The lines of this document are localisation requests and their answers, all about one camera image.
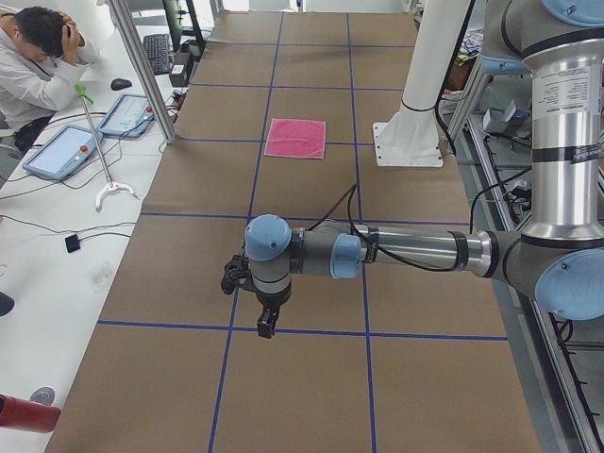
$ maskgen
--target keyboard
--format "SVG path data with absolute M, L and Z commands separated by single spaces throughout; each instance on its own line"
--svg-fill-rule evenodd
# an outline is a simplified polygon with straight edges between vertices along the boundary
M 168 74 L 170 72 L 170 35 L 159 33 L 147 35 L 143 38 L 144 53 L 151 63 L 154 75 Z

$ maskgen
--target pink towel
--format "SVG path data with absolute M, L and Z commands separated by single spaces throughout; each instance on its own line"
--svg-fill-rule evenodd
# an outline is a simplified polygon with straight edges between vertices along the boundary
M 282 158 L 322 159 L 325 154 L 324 121 L 271 121 L 264 156 Z

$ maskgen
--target man's hand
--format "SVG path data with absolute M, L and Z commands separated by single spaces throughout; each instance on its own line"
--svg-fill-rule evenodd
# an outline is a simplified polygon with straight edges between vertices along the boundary
M 67 14 L 67 13 L 65 13 L 65 12 L 63 12 L 63 11 L 59 11 L 59 14 L 60 14 L 60 17 L 62 17 L 62 18 L 63 18 L 63 22 L 64 22 L 66 25 L 71 25 L 71 26 L 74 26 L 74 27 L 75 27 L 75 29 L 77 29 L 77 24 L 76 24 L 76 21 L 74 21 L 74 20 L 71 18 L 71 16 L 70 16 L 69 14 Z M 84 42 L 84 38 L 83 38 L 83 37 L 82 37 L 82 35 L 80 35 L 79 33 L 78 33 L 77 35 L 79 36 L 79 43 L 78 43 L 78 46 L 79 46 L 79 47 L 84 47 L 84 43 L 85 43 L 85 42 Z
M 77 48 L 79 46 L 79 33 L 75 25 L 64 25 L 63 34 L 60 39 L 63 46 L 63 60 L 74 64 L 77 60 Z

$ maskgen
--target red bottle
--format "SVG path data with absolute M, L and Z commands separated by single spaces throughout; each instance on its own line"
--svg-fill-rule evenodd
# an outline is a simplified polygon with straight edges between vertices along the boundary
M 59 416 L 59 408 L 0 394 L 2 428 L 50 432 L 55 429 Z

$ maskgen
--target white desk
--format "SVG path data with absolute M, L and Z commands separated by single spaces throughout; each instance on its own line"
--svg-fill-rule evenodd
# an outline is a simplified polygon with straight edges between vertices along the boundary
M 163 30 L 163 27 L 145 26 L 139 31 L 144 35 Z M 95 101 L 91 111 L 107 111 L 123 92 L 143 93 L 117 31 L 101 55 L 101 61 L 82 77 L 87 94 Z M 115 77 L 130 79 L 132 88 L 113 92 L 109 84 Z M 168 76 L 158 76 L 157 80 L 164 99 L 167 99 L 173 90 Z M 75 98 L 55 118 L 82 111 L 80 100 Z M 100 122 L 100 116 L 93 118 L 97 124 Z M 63 125 L 70 123 L 88 126 L 85 117 L 57 122 L 43 132 L 37 143 L 44 143 Z M 110 149 L 116 142 L 105 139 L 103 149 Z M 79 190 L 54 184 L 34 193 L 0 199 L 0 214 L 55 230 L 136 222 L 159 165 L 162 144 L 161 131 L 153 123 L 138 140 L 121 142 L 121 158 L 119 147 L 107 153 L 109 164 L 120 158 L 109 167 L 113 179 L 133 187 L 138 199 L 128 192 L 106 196 L 103 208 L 97 213 L 94 198 L 107 183 L 101 171 Z M 96 160 L 66 182 L 79 186 L 99 170 L 102 167 Z M 10 179 L 25 175 L 18 166 Z M 0 190 L 0 198 L 50 183 L 35 177 L 8 182 Z M 133 226 L 119 226 L 80 233 L 79 236 L 104 231 L 129 235 L 132 229 Z M 69 234 L 52 234 L 8 219 L 0 222 L 0 291 L 15 299 L 12 312 L 0 317 L 0 393 L 29 399 L 35 390 L 48 386 L 57 394 L 54 406 L 61 408 L 128 241 L 122 236 L 104 235 L 84 241 L 80 250 L 68 254 L 64 238 Z M 41 453 L 49 439 L 50 434 L 0 428 L 0 451 Z

